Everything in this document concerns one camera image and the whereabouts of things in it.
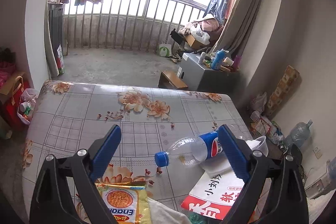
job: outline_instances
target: bag handle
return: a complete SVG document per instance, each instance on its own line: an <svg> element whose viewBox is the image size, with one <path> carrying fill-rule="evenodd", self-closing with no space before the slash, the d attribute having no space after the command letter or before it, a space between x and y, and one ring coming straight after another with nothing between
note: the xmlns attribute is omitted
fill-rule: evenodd
<svg viewBox="0 0 336 224"><path fill-rule="evenodd" d="M16 82L18 82L18 81L20 81L20 83L19 83L19 85L17 86L17 88L14 89L15 84L16 84ZM18 92L18 90L19 90L20 88L21 88L21 92L23 92L23 91L25 90L25 88L23 87L23 78L22 78L22 76L19 75L18 77L15 78L15 82L14 82L14 85L13 85L12 105L15 105L14 94L15 94L16 92Z"/></svg>

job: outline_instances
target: red gift bag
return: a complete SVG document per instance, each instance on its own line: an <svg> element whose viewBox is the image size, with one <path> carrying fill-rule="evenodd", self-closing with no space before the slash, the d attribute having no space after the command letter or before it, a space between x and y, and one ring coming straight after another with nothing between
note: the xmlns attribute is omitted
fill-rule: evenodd
<svg viewBox="0 0 336 224"><path fill-rule="evenodd" d="M28 88L29 83L27 81L24 82L21 76L16 77L12 88L12 97L3 106L5 119L12 128L22 128L24 126L17 115L17 111L21 102L21 94L25 89Z"/></svg>

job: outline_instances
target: blue bottle cap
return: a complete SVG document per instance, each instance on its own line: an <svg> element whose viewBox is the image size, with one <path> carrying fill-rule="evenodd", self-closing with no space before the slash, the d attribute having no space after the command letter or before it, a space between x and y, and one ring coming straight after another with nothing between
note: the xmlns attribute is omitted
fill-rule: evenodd
<svg viewBox="0 0 336 224"><path fill-rule="evenodd" d="M154 156L155 163L158 167L164 167L169 165L169 158L166 152L158 152Z"/></svg>

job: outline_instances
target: metal screw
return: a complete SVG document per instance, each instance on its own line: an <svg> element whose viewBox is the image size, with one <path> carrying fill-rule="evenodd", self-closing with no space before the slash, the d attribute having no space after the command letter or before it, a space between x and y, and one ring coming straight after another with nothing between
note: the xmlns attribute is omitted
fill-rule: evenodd
<svg viewBox="0 0 336 224"><path fill-rule="evenodd" d="M48 156L46 156L45 159L46 159L47 161L51 161L51 160L54 159L54 156L53 156L53 155L48 155Z"/></svg>
<svg viewBox="0 0 336 224"><path fill-rule="evenodd" d="M263 154L259 150L254 150L253 155L260 158Z"/></svg>
<svg viewBox="0 0 336 224"><path fill-rule="evenodd" d="M288 160L288 161L293 161L293 156L292 155L287 155L286 156L286 160Z"/></svg>
<svg viewBox="0 0 336 224"><path fill-rule="evenodd" d="M85 149L81 149L81 150L79 150L79 151L77 152L77 155L82 157L82 156L85 156L86 153L87 153L87 152L86 152Z"/></svg>

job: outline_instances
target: electrical outlet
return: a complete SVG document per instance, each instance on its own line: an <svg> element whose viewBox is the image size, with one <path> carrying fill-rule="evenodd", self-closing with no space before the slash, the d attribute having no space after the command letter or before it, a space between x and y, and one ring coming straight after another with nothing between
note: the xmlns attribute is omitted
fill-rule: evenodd
<svg viewBox="0 0 336 224"><path fill-rule="evenodd" d="M320 148L318 146L315 146L313 148L313 152L314 152L317 159L322 157L322 151L320 150Z"/></svg>

